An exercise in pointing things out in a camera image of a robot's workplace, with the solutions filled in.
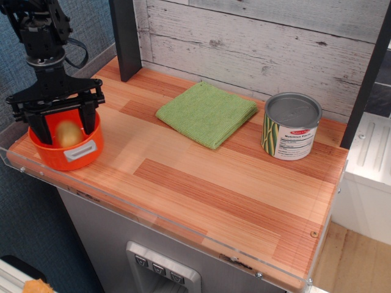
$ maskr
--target folded towel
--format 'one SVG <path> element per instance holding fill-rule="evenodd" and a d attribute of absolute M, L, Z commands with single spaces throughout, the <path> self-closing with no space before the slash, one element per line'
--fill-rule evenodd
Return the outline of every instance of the folded towel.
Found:
<path fill-rule="evenodd" d="M 215 150 L 257 111 L 255 102 L 200 82 L 160 108 L 156 116 Z"/>

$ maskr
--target black metal post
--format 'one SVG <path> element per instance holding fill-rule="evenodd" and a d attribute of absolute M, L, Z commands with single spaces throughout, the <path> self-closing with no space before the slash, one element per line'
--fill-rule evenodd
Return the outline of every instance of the black metal post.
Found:
<path fill-rule="evenodd" d="M 390 40 L 391 4 L 389 4 L 386 16 L 384 17 L 383 25 L 376 41 L 375 48 L 372 52 L 367 71 L 365 72 L 365 76 L 351 112 L 348 125 L 342 138 L 341 147 L 343 148 L 349 149 L 353 142 L 354 135 L 356 134 L 357 128 L 359 127 L 362 114 L 364 112 L 365 106 L 367 105 L 368 98 L 380 70 L 383 58 L 387 52 Z"/>
<path fill-rule="evenodd" d="M 142 68 L 133 0 L 110 0 L 109 4 L 121 81 L 127 81 Z"/>

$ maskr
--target wooden plank wall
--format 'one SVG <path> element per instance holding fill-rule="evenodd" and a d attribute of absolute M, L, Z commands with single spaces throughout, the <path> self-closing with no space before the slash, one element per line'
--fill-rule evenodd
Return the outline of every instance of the wooden plank wall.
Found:
<path fill-rule="evenodd" d="M 135 0 L 142 63 L 266 100 L 314 97 L 347 122 L 389 0 Z"/>

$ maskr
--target tin can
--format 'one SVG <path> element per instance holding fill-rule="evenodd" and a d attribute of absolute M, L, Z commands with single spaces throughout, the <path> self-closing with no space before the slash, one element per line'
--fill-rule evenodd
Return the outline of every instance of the tin can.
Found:
<path fill-rule="evenodd" d="M 261 144 L 273 157 L 286 161 L 304 158 L 311 152 L 322 108 L 300 93 L 280 93 L 265 104 Z"/>

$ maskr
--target can label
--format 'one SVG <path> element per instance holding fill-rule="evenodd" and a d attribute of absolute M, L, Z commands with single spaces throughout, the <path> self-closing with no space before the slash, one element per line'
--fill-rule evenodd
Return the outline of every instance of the can label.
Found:
<path fill-rule="evenodd" d="M 261 144 L 268 154 L 277 159 L 298 160 L 311 152 L 316 129 L 285 127 L 265 114 Z"/>

